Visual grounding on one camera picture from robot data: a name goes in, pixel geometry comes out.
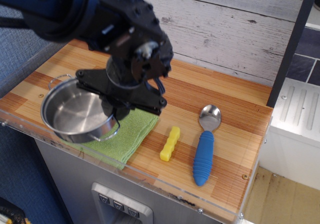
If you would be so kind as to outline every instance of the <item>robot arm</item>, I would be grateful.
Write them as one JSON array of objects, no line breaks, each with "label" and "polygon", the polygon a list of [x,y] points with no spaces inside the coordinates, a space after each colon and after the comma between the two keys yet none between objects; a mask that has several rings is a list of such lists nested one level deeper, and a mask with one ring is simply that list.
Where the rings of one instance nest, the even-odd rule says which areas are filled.
[{"label": "robot arm", "polygon": [[[160,115],[167,104],[159,77],[168,75],[171,43],[144,0],[0,0],[23,14],[26,25],[54,42],[79,39],[111,54],[106,69],[78,70],[78,87],[98,93],[116,109]],[[158,89],[149,85],[155,79]]]}]

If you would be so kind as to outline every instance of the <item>green towel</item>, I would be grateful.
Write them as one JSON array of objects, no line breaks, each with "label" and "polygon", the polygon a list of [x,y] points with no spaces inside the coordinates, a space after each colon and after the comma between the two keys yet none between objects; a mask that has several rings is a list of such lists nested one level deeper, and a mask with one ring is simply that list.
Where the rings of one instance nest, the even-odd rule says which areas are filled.
[{"label": "green towel", "polygon": [[[146,135],[153,129],[158,119],[157,115],[146,111],[131,110],[125,119],[119,121],[120,129],[117,135],[109,140],[91,141],[82,144],[65,141],[64,143],[118,169],[123,169],[123,164],[126,164]],[[116,124],[109,133],[113,133],[117,127]]]}]

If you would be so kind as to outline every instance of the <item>white wooden wall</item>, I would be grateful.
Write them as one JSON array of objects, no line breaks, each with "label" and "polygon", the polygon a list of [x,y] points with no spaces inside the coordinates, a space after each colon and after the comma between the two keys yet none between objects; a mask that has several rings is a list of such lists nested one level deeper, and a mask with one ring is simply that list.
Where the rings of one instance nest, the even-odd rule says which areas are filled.
[{"label": "white wooden wall", "polygon": [[272,86],[303,0],[146,0],[174,58]]}]

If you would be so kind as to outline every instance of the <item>yellow toy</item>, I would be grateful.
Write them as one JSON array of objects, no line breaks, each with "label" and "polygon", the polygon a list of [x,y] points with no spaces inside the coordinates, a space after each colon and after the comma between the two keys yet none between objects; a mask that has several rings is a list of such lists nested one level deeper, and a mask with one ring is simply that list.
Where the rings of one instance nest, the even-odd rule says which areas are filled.
[{"label": "yellow toy", "polygon": [[160,159],[164,161],[169,161],[171,158],[172,152],[175,150],[174,146],[176,145],[180,137],[180,128],[173,126],[168,139],[163,147],[163,150],[160,152]]}]

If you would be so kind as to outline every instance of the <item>blue spoon handle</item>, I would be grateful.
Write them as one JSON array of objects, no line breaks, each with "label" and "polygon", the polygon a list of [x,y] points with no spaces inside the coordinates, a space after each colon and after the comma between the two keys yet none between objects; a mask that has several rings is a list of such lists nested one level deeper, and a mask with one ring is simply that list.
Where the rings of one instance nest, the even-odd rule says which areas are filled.
[{"label": "blue spoon handle", "polygon": [[210,131],[206,130],[200,136],[195,158],[193,160],[193,176],[194,181],[198,186],[204,185],[209,178],[213,163],[212,159],[214,157],[214,141],[214,136]]}]

